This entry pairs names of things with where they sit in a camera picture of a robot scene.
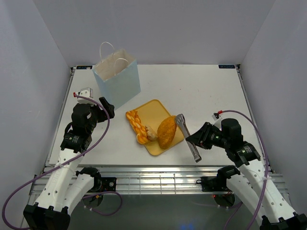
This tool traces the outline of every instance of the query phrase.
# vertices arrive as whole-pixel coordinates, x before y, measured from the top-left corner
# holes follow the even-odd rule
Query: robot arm
[[[82,89],[79,95],[93,98],[90,88]],[[114,117],[114,106],[105,98],[99,101],[106,109],[110,118]],[[97,190],[101,175],[95,168],[83,168],[77,172],[77,180],[68,189],[72,176],[83,156],[63,165],[65,162],[81,155],[89,147],[91,134],[96,124],[107,120],[107,116],[97,105],[85,99],[78,98],[78,104],[71,115],[72,122],[65,129],[61,144],[59,159],[55,167],[60,166],[50,175],[50,178],[34,205],[27,205],[24,217],[34,230],[66,230],[70,222],[70,214],[89,190]]]
[[[274,183],[265,178],[260,155],[252,144],[243,140],[238,121],[228,118],[221,121],[220,127],[217,126],[206,122],[199,131],[187,137],[186,141],[206,150],[211,149],[213,145],[225,149],[228,158],[244,174],[252,188],[248,188],[246,183],[239,182],[243,181],[239,175],[227,177],[226,185],[239,196],[252,213],[257,207],[264,180],[267,180],[262,202],[263,208],[260,207],[256,218],[259,223],[260,215],[263,214],[260,229],[305,230],[307,228],[306,216],[296,214]]]

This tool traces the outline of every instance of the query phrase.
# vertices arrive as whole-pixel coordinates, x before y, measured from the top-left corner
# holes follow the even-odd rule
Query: yellow cutting board
[[[161,102],[157,99],[151,100],[140,107],[135,109],[138,111],[138,116],[141,119],[141,123],[144,126],[150,126],[155,132],[157,132],[161,122],[171,116],[171,114],[165,109]],[[174,140],[169,148],[183,141],[184,136],[179,127],[177,127]],[[148,152],[153,156],[158,156],[168,149],[162,149],[159,146],[158,141],[151,141],[145,144]]]

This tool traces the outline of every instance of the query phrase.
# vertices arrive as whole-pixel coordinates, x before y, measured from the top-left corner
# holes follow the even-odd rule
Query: white table surface
[[[239,110],[249,116],[248,106],[236,69],[219,69],[217,65],[138,65],[141,93],[115,111],[110,129],[93,150],[85,155],[80,165],[120,165],[120,166],[188,166],[188,165],[229,165],[233,164],[223,149],[199,149],[202,160],[194,161],[185,141],[159,156],[150,155],[139,145],[135,133],[125,118],[125,112],[152,99],[158,99],[172,114],[185,116],[190,133],[196,132],[204,122],[213,123],[213,112],[219,110]],[[55,164],[64,129],[71,122],[73,107],[77,104],[73,92],[90,87],[94,99],[101,93],[92,70],[76,70],[60,126],[56,135],[49,163]],[[242,126],[244,140],[253,144],[260,153],[255,130],[251,124],[237,114],[227,113],[223,118],[232,117]],[[92,134],[94,144],[105,130],[107,121],[97,124]]]

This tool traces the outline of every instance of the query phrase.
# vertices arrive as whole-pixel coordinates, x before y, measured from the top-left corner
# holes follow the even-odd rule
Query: purple cable
[[[75,97],[78,97],[78,98],[82,98],[82,99],[86,99],[86,100],[88,100],[88,101],[91,101],[91,102],[95,103],[96,105],[98,105],[100,108],[102,108],[103,111],[106,113],[106,117],[107,117],[107,126],[106,126],[106,129],[105,129],[104,133],[102,134],[101,138],[100,138],[93,146],[91,146],[89,149],[87,149],[86,151],[84,151],[82,154],[80,154],[80,155],[78,155],[78,156],[76,156],[76,157],[74,157],[74,158],[71,158],[70,160],[64,162],[62,165],[66,165],[66,164],[68,164],[68,163],[74,161],[75,159],[78,159],[79,157],[84,156],[86,153],[88,153],[88,152],[91,151],[93,148],[95,148],[96,145],[98,145],[99,142],[105,137],[106,132],[108,131],[109,126],[110,126],[110,116],[109,116],[109,114],[107,113],[106,109],[105,109],[100,103],[98,103],[98,102],[96,102],[96,101],[94,101],[94,100],[92,100],[92,99],[90,99],[90,98],[78,96],[78,95],[76,95],[76,94],[75,94]],[[36,178],[34,178],[34,179],[28,181],[27,183],[21,185],[21,186],[18,187],[18,188],[16,188],[16,190],[13,191],[13,192],[9,195],[9,197],[6,199],[6,201],[4,202],[3,207],[2,207],[2,219],[3,219],[3,222],[4,222],[9,228],[14,229],[14,230],[28,230],[28,229],[30,229],[30,228],[18,228],[18,227],[15,227],[15,226],[13,226],[12,224],[10,224],[10,223],[7,221],[7,219],[6,219],[6,217],[5,217],[5,209],[6,209],[6,206],[7,206],[8,202],[9,202],[9,200],[10,200],[19,190],[23,189],[23,188],[26,187],[27,185],[29,185],[29,184],[33,183],[34,181],[36,181],[36,180],[42,178],[43,176],[46,176],[46,175],[49,174],[49,173],[52,173],[53,171],[55,171],[55,170],[57,170],[57,169],[59,169],[59,168],[60,168],[60,166],[57,166],[57,167],[55,167],[55,168],[53,168],[53,169],[51,169],[51,170],[49,170],[49,171],[47,171],[47,172],[45,172],[45,173],[39,175],[39,176],[37,176]]]
[[[242,206],[242,202],[238,203],[236,210],[233,212],[233,214],[231,214],[231,216],[228,218],[228,220],[226,221],[225,225],[224,225],[224,230],[227,229],[227,225],[229,224],[230,220],[232,219],[232,217],[234,217],[234,215],[236,214],[236,212],[239,211],[239,208]]]
[[[265,170],[264,170],[264,176],[267,177],[268,174],[269,174],[269,160],[268,160],[268,154],[267,154],[267,150],[264,146],[264,141],[263,141],[263,138],[260,134],[260,131],[258,130],[257,126],[255,125],[255,123],[249,118],[247,117],[245,114],[239,112],[239,111],[236,111],[236,110],[225,110],[225,111],[222,111],[222,113],[236,113],[236,114],[240,114],[242,115],[243,117],[245,117],[255,128],[256,132],[257,132],[257,135],[259,137],[259,140],[261,142],[261,145],[262,145],[262,149],[263,149],[263,154],[264,154],[264,158],[265,158]],[[254,223],[256,217],[257,217],[257,214],[259,212],[259,209],[260,209],[260,206],[262,204],[262,201],[263,201],[263,198],[264,198],[264,193],[265,193],[265,188],[266,188],[266,185],[267,185],[267,181],[265,180],[263,182],[263,187],[262,187],[262,191],[261,191],[261,194],[260,194],[260,197],[259,197],[259,202],[257,204],[257,207],[256,207],[256,210],[254,212],[254,215],[251,219],[251,221],[249,222],[248,226],[247,226],[247,230],[250,229],[250,227],[252,226],[252,224]]]
[[[109,193],[109,194],[116,194],[116,195],[118,195],[119,198],[120,198],[120,204],[119,204],[118,208],[117,208],[114,212],[105,214],[105,213],[102,213],[102,212],[100,212],[100,211],[98,211],[98,210],[96,210],[96,209],[93,209],[93,208],[91,209],[91,207],[88,207],[88,206],[86,206],[86,207],[87,207],[89,210],[94,211],[94,212],[96,212],[96,213],[98,213],[98,214],[100,214],[100,215],[102,215],[102,216],[112,216],[113,214],[117,213],[117,212],[120,210],[120,208],[121,208],[121,206],[122,206],[122,204],[123,204],[123,197],[122,197],[118,192],[108,191],[108,192],[101,192],[101,193],[97,193],[97,194],[87,195],[87,196],[84,196],[84,197],[82,198],[82,200],[85,200],[85,199],[90,198],[90,197],[93,197],[93,196],[103,195],[103,194],[108,194],[108,193]]]

